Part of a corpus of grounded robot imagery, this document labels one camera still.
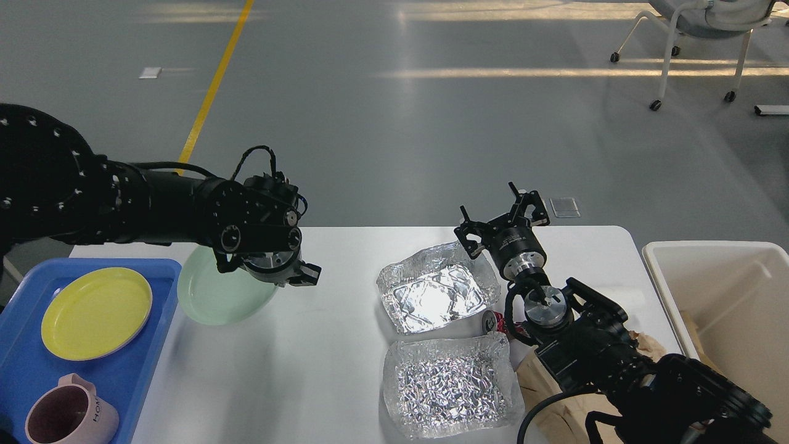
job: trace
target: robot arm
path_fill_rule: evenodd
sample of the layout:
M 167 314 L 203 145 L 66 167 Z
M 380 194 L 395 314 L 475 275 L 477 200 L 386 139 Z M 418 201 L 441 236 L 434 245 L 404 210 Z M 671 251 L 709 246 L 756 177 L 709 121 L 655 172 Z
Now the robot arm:
M 188 164 L 125 164 L 92 152 L 72 127 L 41 111 L 0 104 L 0 250 L 42 237 L 73 245 L 192 242 L 214 249 L 219 272 L 246 269 L 277 285 L 315 285 L 301 260 L 306 211 L 276 171 L 235 181 Z M 155 171 L 179 167 L 204 179 Z
M 470 257 L 488 249 L 509 281 L 504 321 L 507 332 L 536 346 L 535 353 L 563 393 L 540 403 L 521 425 L 518 443 L 539 410 L 551 401 L 582 393 L 602 393 L 621 416 L 591 412 L 586 429 L 599 444 L 596 423 L 615 426 L 626 444 L 703 444 L 774 442 L 762 433 L 772 413 L 733 382 L 703 363 L 666 355 L 654 363 L 636 349 L 624 327 L 627 313 L 609 298 L 570 278 L 555 288 L 542 267 L 546 254 L 532 226 L 548 224 L 536 191 L 521 193 L 510 183 L 515 204 L 487 223 L 464 221 L 455 228 Z M 531 216 L 527 209 L 533 209 Z M 469 235 L 480 238 L 468 239 Z M 524 301 L 526 320 L 513 321 L 513 301 Z

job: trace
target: chair leg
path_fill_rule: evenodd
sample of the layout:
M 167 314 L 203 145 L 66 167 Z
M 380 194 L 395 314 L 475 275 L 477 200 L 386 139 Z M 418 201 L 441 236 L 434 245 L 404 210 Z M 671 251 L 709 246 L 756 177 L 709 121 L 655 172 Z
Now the chair leg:
M 630 40 L 630 37 L 633 35 L 633 31 L 635 31 L 636 27 L 638 26 L 638 24 L 641 23 L 641 19 L 645 19 L 647 17 L 646 14 L 652 15 L 652 13 L 650 13 L 649 11 L 641 11 L 636 16 L 635 20 L 633 20 L 633 25 L 630 26 L 630 31 L 627 32 L 627 36 L 622 41 L 622 44 L 619 45 L 619 48 L 616 50 L 616 53 L 621 53 L 622 52 L 622 49 L 624 49 L 625 44 L 627 43 L 627 40 Z
M 657 93 L 656 102 L 660 102 L 666 96 L 666 86 L 668 85 L 668 68 L 671 65 L 671 49 L 674 47 L 675 40 L 675 26 L 671 27 L 668 38 L 666 39 L 666 49 L 663 53 L 663 73 L 660 75 L 660 88 Z
M 737 59 L 737 71 L 735 72 L 735 87 L 731 89 L 731 91 L 726 93 L 724 100 L 727 102 L 734 102 L 735 98 L 737 97 L 737 91 L 739 90 L 740 82 L 742 81 L 742 69 L 745 66 L 745 57 L 748 55 L 748 46 L 750 45 L 750 36 L 753 33 L 753 29 L 746 32 L 745 35 L 742 36 L 742 46 L 740 47 L 740 56 Z

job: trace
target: chair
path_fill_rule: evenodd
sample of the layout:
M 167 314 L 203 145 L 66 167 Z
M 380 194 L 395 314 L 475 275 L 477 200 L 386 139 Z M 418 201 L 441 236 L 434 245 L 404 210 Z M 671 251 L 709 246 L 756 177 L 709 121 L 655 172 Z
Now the chair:
M 733 102 L 742 80 L 742 67 L 748 52 L 750 35 L 753 29 L 766 24 L 769 20 L 772 4 L 776 0 L 649 0 L 649 4 L 660 13 L 656 17 L 650 11 L 641 11 L 635 18 L 633 26 L 627 33 L 619 49 L 611 54 L 611 62 L 617 63 L 625 43 L 633 35 L 636 26 L 642 19 L 648 19 L 660 26 L 667 33 L 666 49 L 663 57 L 663 74 L 660 78 L 660 89 L 657 100 L 649 105 L 649 109 L 657 111 L 666 95 L 668 66 L 671 57 L 679 55 L 676 46 L 680 36 L 687 35 L 699 39 L 730 39 L 742 36 L 735 73 L 735 86 L 726 93 L 724 100 Z

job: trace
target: light green plate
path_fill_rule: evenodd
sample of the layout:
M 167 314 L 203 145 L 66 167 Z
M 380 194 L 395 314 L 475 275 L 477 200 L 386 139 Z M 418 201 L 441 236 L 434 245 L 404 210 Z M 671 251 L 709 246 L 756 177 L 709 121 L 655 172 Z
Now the light green plate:
M 266 305 L 276 288 L 243 269 L 220 273 L 216 270 L 214 251 L 199 246 L 186 260 L 178 277 L 178 303 L 187 316 L 201 324 L 232 324 Z

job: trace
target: aluminum foil tray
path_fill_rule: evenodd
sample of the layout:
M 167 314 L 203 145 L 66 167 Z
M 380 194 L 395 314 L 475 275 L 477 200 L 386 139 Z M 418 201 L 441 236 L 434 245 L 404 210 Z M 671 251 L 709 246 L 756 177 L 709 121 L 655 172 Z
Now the aluminum foil tray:
M 434 330 L 492 306 L 501 287 L 490 262 L 458 242 L 422 250 L 381 270 L 381 300 L 400 334 Z
M 383 363 L 383 401 L 409 439 L 511 425 L 524 414 L 510 345 L 500 332 L 395 342 Z

